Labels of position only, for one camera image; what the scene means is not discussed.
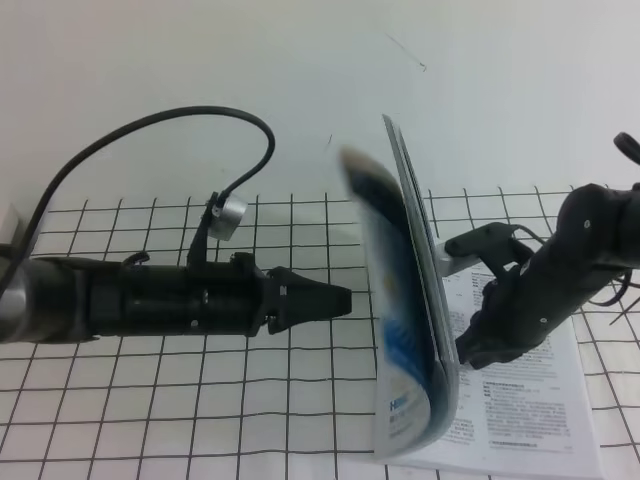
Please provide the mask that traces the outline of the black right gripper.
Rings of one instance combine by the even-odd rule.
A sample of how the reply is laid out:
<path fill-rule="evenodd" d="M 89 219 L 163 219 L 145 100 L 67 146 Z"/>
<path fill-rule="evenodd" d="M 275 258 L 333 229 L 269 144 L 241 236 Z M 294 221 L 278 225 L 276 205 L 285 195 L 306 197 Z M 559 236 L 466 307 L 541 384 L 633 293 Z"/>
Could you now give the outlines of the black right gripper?
<path fill-rule="evenodd" d="M 476 370 L 509 363 L 548 335 L 615 278 L 615 269 L 577 259 L 549 240 L 537 251 L 511 239 L 504 253 L 479 255 L 494 274 L 482 304 L 456 339 L 459 360 Z"/>

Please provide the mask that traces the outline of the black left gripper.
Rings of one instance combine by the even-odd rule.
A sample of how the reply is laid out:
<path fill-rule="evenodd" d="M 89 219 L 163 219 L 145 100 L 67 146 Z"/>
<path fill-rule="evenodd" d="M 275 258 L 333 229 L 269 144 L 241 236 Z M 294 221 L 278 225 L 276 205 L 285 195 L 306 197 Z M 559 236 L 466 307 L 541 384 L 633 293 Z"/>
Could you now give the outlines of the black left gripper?
<path fill-rule="evenodd" d="M 251 254 L 198 267 L 104 263 L 87 277 L 86 323 L 100 336 L 252 337 L 265 323 L 276 335 L 318 321 L 304 316 L 352 312 L 352 291 L 346 287 L 284 267 L 268 276 L 285 290 L 286 315 L 269 315 L 273 282 L 258 271 Z"/>

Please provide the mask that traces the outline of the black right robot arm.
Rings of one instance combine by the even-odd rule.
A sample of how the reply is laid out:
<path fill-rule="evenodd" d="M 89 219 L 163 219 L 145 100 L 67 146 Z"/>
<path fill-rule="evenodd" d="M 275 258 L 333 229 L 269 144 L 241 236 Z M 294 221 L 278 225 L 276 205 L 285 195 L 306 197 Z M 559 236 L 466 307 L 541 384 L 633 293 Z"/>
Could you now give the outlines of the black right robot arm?
<path fill-rule="evenodd" d="M 477 258 L 494 278 L 456 340 L 461 363 L 482 369 L 535 349 L 614 279 L 639 266 L 639 191 L 580 187 L 564 200 L 556 230 L 532 250 L 512 225 L 493 222 L 445 244 L 457 259 Z"/>

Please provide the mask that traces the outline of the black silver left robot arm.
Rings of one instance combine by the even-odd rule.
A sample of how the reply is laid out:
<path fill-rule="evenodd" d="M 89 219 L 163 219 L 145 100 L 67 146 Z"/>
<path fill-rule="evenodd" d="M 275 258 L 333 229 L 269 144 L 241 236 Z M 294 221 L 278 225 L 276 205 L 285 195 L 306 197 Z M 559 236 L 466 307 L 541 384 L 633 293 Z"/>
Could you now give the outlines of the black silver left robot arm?
<path fill-rule="evenodd" d="M 350 289 L 284 267 L 262 272 L 252 254 L 209 262 L 192 248 L 184 266 L 151 265 L 145 251 L 121 262 L 27 259 L 1 296 L 1 341 L 73 344 L 99 337 L 254 337 L 341 317 Z"/>

